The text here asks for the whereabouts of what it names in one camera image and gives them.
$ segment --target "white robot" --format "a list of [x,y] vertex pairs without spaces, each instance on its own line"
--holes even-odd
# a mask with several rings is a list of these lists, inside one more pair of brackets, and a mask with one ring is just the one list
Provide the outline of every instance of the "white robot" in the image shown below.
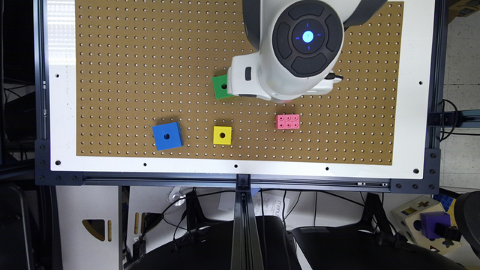
[[227,92],[278,103],[329,93],[343,79],[332,68],[344,30],[365,23],[385,2],[243,0],[245,31],[257,52],[233,57]]

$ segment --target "table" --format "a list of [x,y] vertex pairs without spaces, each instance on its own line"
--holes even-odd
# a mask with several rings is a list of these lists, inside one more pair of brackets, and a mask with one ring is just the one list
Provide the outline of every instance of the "table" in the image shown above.
[[397,71],[393,158],[391,165],[367,165],[79,154],[77,53],[81,52],[75,35],[79,7],[71,0],[41,1],[35,7],[37,183],[234,187],[236,175],[242,173],[250,175],[255,188],[435,193],[440,176],[440,129],[428,127],[427,117],[439,110],[443,95],[446,7],[433,0],[403,3],[403,17],[408,19],[403,20]]

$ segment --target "blue block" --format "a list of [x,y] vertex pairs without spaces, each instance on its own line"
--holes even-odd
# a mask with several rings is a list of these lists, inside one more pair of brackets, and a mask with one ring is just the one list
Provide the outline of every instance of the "blue block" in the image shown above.
[[157,151],[183,146],[182,132],[178,122],[161,124],[151,129],[153,130]]

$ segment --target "yellow toy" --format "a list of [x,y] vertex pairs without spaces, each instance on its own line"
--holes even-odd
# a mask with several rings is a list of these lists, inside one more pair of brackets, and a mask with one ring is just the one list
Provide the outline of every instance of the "yellow toy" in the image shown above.
[[213,144],[231,145],[232,127],[213,127]]

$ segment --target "white border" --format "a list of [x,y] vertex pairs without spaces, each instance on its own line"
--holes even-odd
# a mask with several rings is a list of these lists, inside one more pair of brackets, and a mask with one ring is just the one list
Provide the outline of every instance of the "white border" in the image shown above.
[[422,179],[434,0],[404,0],[393,164],[362,165],[257,160],[76,155],[75,1],[47,1],[50,145],[52,170],[149,173],[250,173]]

